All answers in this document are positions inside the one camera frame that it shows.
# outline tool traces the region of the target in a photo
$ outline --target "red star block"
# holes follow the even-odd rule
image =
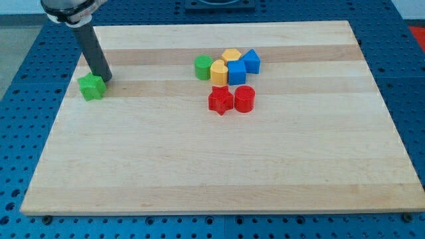
[[[233,109],[233,95],[228,91],[228,86],[212,87],[213,91],[208,97],[208,106],[221,116],[227,111]]]

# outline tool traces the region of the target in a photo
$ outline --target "green cylinder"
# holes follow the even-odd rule
[[[195,59],[195,76],[199,80],[208,80],[211,77],[210,67],[213,59],[207,55],[200,55]]]

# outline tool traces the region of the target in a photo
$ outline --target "red cylinder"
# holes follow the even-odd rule
[[[255,90],[250,86],[239,86],[234,92],[234,108],[242,113],[254,109]]]

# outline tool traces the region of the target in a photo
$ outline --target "wood grain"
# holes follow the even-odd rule
[[[114,78],[103,100],[85,102],[76,79],[89,68],[80,59],[25,214],[425,210],[424,190],[346,21],[96,32]],[[256,90],[249,114],[208,111],[212,85],[194,77],[196,55],[218,58],[226,47],[254,47],[262,58],[261,73],[247,77]]]

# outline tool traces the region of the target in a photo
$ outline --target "green block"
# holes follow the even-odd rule
[[[195,76],[199,80],[208,80],[211,77],[210,67],[213,59],[207,55],[200,55],[195,59]]]
[[[106,85],[102,77],[94,76],[92,73],[79,78],[78,83],[80,84],[81,94],[86,101],[93,99],[100,100],[106,91]]]

